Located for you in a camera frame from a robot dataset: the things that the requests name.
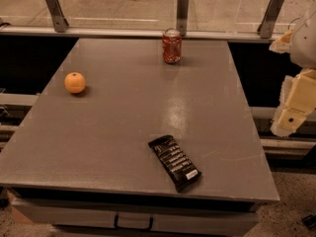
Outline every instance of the speckled floor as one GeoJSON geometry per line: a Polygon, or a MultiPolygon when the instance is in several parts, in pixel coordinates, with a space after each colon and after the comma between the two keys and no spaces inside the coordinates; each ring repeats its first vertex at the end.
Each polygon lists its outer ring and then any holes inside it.
{"type": "MultiPolygon", "coordinates": [[[[264,204],[258,210],[260,222],[245,237],[315,237],[301,218],[316,213],[316,170],[273,171],[280,202],[264,204]]],[[[49,225],[16,224],[11,209],[0,211],[1,237],[52,237],[49,225]]]]}

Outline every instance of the drawer handle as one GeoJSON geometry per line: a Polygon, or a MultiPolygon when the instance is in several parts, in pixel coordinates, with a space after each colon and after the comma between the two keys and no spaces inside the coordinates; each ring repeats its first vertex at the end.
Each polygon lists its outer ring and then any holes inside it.
{"type": "Polygon", "coordinates": [[[148,227],[146,228],[132,228],[132,227],[121,227],[119,226],[119,216],[116,215],[115,218],[115,229],[124,229],[124,230],[141,230],[141,231],[150,231],[152,228],[152,224],[153,224],[154,219],[152,217],[149,218],[149,223],[148,223],[148,227]]]}

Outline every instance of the glass panel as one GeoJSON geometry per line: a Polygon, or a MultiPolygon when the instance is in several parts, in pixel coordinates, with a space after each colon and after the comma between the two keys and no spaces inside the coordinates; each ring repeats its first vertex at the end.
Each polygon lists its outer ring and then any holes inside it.
{"type": "Polygon", "coordinates": [[[44,0],[0,0],[0,18],[14,26],[52,27],[44,0]]]}
{"type": "MultiPolygon", "coordinates": [[[[188,31],[255,33],[270,0],[190,0],[188,31]]],[[[166,30],[176,27],[177,0],[59,0],[71,27],[166,30]]],[[[285,0],[275,33],[284,33],[313,0],[285,0]]],[[[44,0],[0,0],[0,18],[16,26],[51,27],[44,0]]]]}
{"type": "Polygon", "coordinates": [[[176,0],[59,1],[72,27],[161,30],[176,26],[176,0]]]}

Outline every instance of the table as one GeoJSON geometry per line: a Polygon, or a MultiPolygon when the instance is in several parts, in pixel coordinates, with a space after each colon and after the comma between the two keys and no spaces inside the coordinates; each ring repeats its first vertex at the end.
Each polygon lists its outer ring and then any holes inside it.
{"type": "Polygon", "coordinates": [[[161,53],[159,39],[78,40],[0,154],[16,208],[56,225],[242,235],[279,200],[227,43],[185,39],[175,65],[161,53]],[[72,71],[79,95],[63,86],[72,71]],[[165,134],[202,171],[180,194],[147,144],[165,134]]]}

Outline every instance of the floor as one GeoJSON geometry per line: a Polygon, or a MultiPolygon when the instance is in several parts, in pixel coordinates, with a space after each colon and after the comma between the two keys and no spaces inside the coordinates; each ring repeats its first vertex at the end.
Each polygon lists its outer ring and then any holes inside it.
{"type": "MultiPolygon", "coordinates": [[[[59,0],[74,27],[164,30],[175,27],[177,0],[59,0]]],[[[315,0],[285,0],[275,31],[282,33],[315,0]]],[[[252,33],[269,0],[190,0],[188,30],[252,33]]],[[[0,0],[0,18],[14,26],[50,27],[44,0],[0,0]]],[[[247,237],[309,237],[301,218],[316,213],[316,170],[273,169],[280,202],[264,204],[247,237]]],[[[49,226],[18,224],[10,207],[0,210],[0,237],[50,237],[49,226]]]]}

